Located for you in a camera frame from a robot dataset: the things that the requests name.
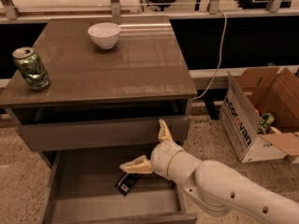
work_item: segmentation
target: open cardboard box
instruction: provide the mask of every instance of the open cardboard box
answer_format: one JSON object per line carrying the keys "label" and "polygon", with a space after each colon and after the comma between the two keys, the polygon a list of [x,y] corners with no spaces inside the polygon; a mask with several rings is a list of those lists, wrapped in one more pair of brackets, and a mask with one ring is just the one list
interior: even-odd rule
{"label": "open cardboard box", "polygon": [[[249,68],[228,74],[220,119],[241,162],[283,159],[299,163],[299,79],[284,68]],[[257,134],[260,114],[272,112],[281,134]]]}

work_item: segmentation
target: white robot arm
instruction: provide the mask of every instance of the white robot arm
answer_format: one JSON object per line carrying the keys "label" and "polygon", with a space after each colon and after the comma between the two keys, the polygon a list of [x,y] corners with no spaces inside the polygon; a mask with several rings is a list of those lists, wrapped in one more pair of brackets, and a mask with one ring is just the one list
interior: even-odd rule
{"label": "white robot arm", "polygon": [[250,181],[218,161],[201,161],[177,145],[160,120],[160,143],[150,161],[141,156],[122,164],[128,174],[152,172],[174,181],[204,211],[223,217],[235,208],[262,223],[298,223],[299,203],[284,198]]}

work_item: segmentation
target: closed drawer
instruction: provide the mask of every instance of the closed drawer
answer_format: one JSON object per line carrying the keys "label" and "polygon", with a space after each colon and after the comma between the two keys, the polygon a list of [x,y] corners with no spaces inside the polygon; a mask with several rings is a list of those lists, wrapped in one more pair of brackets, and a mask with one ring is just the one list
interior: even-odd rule
{"label": "closed drawer", "polygon": [[[190,116],[159,118],[177,142],[186,140]],[[158,142],[159,118],[30,124],[18,126],[17,132],[33,151],[150,144]]]}
{"label": "closed drawer", "polygon": [[143,175],[127,196],[115,188],[123,176],[120,164],[153,147],[100,147],[58,152],[40,223],[188,223],[173,183]]}

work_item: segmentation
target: bowl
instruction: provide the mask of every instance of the bowl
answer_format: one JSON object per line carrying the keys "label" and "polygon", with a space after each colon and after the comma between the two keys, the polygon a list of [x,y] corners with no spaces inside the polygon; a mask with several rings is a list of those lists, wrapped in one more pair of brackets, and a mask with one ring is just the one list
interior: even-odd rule
{"label": "bowl", "polygon": [[97,23],[88,29],[92,41],[101,49],[112,49],[119,41],[120,32],[120,26],[112,22]]}

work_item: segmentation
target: speckled floor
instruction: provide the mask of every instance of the speckled floor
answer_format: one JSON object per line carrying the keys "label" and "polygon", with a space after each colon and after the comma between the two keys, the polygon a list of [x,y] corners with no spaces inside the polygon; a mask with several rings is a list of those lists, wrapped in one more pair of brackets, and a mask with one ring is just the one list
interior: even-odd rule
{"label": "speckled floor", "polygon": [[[192,107],[192,123],[184,148],[201,160],[221,161],[259,185],[299,202],[299,164],[287,160],[241,164],[219,120],[211,120],[201,103]],[[50,170],[31,152],[14,130],[8,115],[0,119],[0,223],[37,223]],[[185,197],[187,211],[197,223],[258,223],[236,210],[211,217]]]}

